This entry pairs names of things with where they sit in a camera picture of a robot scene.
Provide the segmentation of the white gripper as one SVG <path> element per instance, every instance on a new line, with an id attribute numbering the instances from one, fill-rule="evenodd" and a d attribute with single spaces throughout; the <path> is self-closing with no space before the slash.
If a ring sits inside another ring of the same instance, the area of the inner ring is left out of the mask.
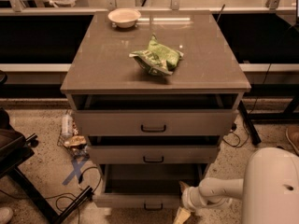
<path id="1" fill-rule="evenodd" d="M 181 201 L 184 208 L 180 207 L 177 210 L 173 224 L 184 224 L 191 216 L 191 212 L 210 207 L 209 202 L 214 197 L 215 191 L 202 186 L 189 187 L 183 181 L 179 181 L 178 183 L 182 192 Z"/>

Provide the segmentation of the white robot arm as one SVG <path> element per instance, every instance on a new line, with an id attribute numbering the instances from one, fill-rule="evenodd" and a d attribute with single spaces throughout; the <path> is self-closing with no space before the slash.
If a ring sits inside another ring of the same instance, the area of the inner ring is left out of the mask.
<path id="1" fill-rule="evenodd" d="M 197 187 L 179 185 L 181 206 L 173 224 L 202 208 L 226 208 L 234 199 L 242 201 L 241 224 L 299 224 L 299 157 L 281 148 L 253 153 L 241 179 L 208 177 Z"/>

